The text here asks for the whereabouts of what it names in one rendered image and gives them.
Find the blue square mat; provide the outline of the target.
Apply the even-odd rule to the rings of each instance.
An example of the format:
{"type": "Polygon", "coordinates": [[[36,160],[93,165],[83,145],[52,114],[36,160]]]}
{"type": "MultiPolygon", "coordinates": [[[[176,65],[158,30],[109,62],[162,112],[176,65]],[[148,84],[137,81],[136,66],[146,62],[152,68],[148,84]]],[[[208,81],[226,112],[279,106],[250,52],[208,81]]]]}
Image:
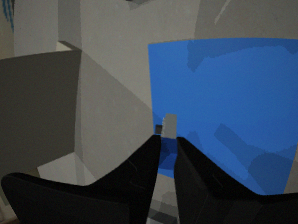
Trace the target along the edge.
{"type": "Polygon", "coordinates": [[[149,44],[154,133],[176,137],[257,194],[282,194],[298,143],[298,40],[221,37],[149,44]]]}

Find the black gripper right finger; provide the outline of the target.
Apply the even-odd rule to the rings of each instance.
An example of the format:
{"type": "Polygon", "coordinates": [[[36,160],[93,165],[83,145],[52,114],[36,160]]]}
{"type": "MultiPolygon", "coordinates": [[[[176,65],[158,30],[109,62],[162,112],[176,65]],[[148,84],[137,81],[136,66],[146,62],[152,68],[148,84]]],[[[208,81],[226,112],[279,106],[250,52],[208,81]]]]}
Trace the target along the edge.
{"type": "Polygon", "coordinates": [[[298,221],[298,192],[257,194],[223,172],[185,137],[174,164],[180,224],[290,224],[298,221]]]}

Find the beige panel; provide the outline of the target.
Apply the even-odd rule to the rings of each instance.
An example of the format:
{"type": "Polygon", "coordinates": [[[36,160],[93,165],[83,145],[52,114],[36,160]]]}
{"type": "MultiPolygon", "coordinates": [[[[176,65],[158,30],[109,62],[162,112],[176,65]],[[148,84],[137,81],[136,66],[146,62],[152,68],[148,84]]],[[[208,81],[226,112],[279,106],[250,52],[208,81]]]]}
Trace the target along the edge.
{"type": "Polygon", "coordinates": [[[56,41],[56,52],[0,60],[0,183],[74,152],[81,49],[56,41]]]}

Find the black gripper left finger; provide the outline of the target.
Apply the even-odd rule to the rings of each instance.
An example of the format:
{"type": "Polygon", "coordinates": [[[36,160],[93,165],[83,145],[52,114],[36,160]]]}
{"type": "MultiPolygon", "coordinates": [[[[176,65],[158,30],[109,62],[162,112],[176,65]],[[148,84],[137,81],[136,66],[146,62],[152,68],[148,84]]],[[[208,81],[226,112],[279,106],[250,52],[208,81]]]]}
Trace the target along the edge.
{"type": "Polygon", "coordinates": [[[93,184],[73,185],[8,173],[1,189],[19,221],[37,224],[146,224],[161,136],[150,136],[120,167],[93,184]]]}

